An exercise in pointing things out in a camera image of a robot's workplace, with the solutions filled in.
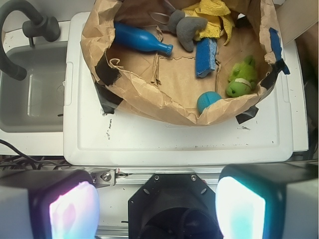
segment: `yellow rag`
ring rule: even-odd
[[[235,26],[233,19],[230,16],[230,10],[221,0],[201,0],[200,2],[182,9],[189,16],[204,17],[208,20],[205,29],[196,32],[195,41],[200,41],[205,37],[220,37],[221,23],[223,21],[224,29],[227,34],[226,45],[230,38],[232,28]]]

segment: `sink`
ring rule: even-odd
[[[0,128],[5,132],[62,132],[67,41],[15,47],[8,58],[27,70],[17,81],[1,72]]]

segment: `gray stuffed animal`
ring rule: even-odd
[[[196,31],[204,29],[207,26],[207,19],[203,17],[193,17],[193,16],[185,16],[185,13],[181,10],[176,10],[168,0],[164,0],[164,4],[168,8],[171,13],[169,16],[168,22],[163,23],[159,20],[156,20],[154,15],[159,14],[164,16],[163,13],[153,12],[151,17],[160,22],[159,25],[161,30],[170,31],[173,34],[177,35],[177,38],[184,49],[188,52],[192,52],[194,50],[193,38],[196,34]]]

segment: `paper bag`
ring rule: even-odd
[[[170,2],[176,9],[182,9],[197,1]],[[233,117],[241,123],[254,117],[258,111],[254,105],[271,92],[284,66],[282,60],[276,60],[271,46],[269,29],[279,31],[275,8],[272,0],[224,2],[232,15],[242,13],[249,21],[246,24],[244,20],[237,21],[226,46],[223,45],[226,36],[218,39],[216,70],[204,79],[197,79],[196,49],[186,52],[176,36],[162,33],[149,15],[152,11],[168,13],[163,0],[96,0],[83,29],[81,47],[103,109],[112,112],[116,108],[189,126],[216,124]],[[147,30],[163,39],[163,43],[174,45],[172,55],[144,53],[112,44],[114,20],[136,27],[148,26]],[[232,67],[250,54],[256,60],[258,86],[252,94],[228,98],[225,89]],[[200,115],[196,102],[207,91],[216,91],[223,99]]]

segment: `green stuffed toy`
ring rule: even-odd
[[[247,95],[256,88],[257,71],[255,65],[256,61],[252,55],[247,56],[243,62],[234,65],[226,88],[228,96]]]

